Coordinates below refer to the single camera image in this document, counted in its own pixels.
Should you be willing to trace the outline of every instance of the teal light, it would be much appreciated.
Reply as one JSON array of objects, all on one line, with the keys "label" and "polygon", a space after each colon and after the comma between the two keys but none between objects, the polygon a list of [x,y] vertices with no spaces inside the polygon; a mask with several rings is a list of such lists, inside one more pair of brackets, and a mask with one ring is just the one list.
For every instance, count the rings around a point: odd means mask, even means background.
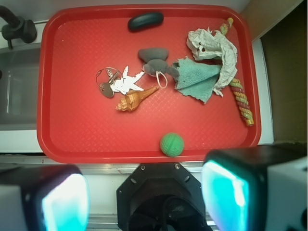
[{"label": "teal light", "polygon": [[72,174],[42,200],[46,231],[86,230],[90,209],[84,176]]},{"label": "teal light", "polygon": [[218,228],[246,231],[248,182],[210,160],[203,165],[201,184],[205,207]]}]

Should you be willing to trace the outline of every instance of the sink basin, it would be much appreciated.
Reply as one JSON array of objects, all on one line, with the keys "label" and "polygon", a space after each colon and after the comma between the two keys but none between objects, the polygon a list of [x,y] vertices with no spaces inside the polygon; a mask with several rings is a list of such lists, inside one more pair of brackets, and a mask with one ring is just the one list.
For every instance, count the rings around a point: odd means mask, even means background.
[{"label": "sink basin", "polygon": [[40,44],[0,50],[0,130],[36,129]]}]

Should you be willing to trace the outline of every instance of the green ball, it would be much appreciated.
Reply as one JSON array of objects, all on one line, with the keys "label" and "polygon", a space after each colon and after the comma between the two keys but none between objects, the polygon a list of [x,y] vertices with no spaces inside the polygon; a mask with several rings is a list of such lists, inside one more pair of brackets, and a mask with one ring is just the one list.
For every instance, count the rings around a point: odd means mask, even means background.
[{"label": "green ball", "polygon": [[168,133],[161,139],[160,149],[167,156],[178,156],[183,152],[184,140],[176,133]]}]

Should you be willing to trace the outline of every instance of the green towel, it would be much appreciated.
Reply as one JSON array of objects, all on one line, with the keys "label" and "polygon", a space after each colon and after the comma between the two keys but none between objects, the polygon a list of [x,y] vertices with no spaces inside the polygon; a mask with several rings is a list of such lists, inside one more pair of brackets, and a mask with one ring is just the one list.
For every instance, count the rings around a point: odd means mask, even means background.
[{"label": "green towel", "polygon": [[218,80],[221,65],[207,65],[196,63],[185,57],[173,63],[180,76],[175,77],[175,89],[184,96],[192,96],[206,103],[212,95]]}]

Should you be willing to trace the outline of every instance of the seashell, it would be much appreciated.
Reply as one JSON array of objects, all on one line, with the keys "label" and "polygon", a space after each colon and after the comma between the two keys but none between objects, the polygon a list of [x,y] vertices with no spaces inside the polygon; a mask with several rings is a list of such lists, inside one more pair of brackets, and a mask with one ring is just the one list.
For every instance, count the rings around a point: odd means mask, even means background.
[{"label": "seashell", "polygon": [[129,111],[132,112],[137,109],[137,107],[140,105],[140,103],[152,95],[154,92],[156,92],[159,89],[158,86],[152,87],[150,89],[144,90],[144,91],[136,91],[131,90],[125,98],[122,98],[118,105],[116,106],[116,110],[118,111]]}]

